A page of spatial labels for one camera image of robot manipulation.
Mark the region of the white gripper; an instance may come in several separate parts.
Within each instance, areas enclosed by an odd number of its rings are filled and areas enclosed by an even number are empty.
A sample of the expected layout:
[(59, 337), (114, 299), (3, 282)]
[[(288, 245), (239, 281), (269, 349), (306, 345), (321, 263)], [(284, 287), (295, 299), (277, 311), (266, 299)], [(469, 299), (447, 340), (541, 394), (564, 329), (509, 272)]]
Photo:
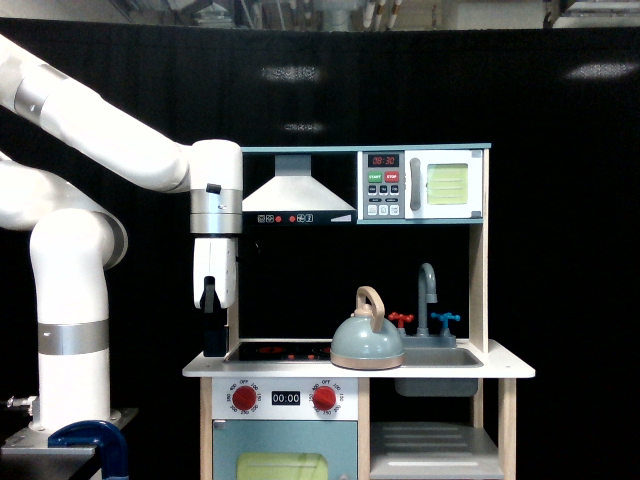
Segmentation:
[(194, 305), (203, 312), (203, 355), (224, 357), (228, 351), (227, 310), (237, 300), (237, 239), (194, 240)]

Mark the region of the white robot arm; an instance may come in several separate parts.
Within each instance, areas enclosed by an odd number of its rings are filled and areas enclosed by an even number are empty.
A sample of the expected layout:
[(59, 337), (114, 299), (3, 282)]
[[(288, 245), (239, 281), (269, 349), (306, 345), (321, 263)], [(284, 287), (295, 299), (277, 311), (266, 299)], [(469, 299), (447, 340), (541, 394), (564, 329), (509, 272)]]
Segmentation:
[[(190, 195), (194, 304), (225, 336), (236, 293), (243, 157), (227, 140), (182, 145), (9, 39), (1, 104), (129, 182)], [(106, 271), (128, 247), (111, 213), (59, 176), (3, 157), (1, 225), (30, 235), (38, 321), (39, 410), (47, 432), (111, 416)]]

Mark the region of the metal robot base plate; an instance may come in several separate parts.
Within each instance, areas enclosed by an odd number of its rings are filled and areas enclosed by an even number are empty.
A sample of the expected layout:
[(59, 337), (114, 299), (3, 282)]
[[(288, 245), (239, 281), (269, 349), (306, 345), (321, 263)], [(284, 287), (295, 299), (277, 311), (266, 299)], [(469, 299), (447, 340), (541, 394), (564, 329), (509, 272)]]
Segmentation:
[(126, 440), (121, 430), (138, 414), (138, 408), (112, 409), (107, 420), (113, 427), (102, 433), (67, 433), (65, 437), (49, 438), (54, 434), (33, 419), (27, 427), (11, 435), (2, 445), (1, 451), (7, 455), (94, 455), (115, 454), (127, 456)]

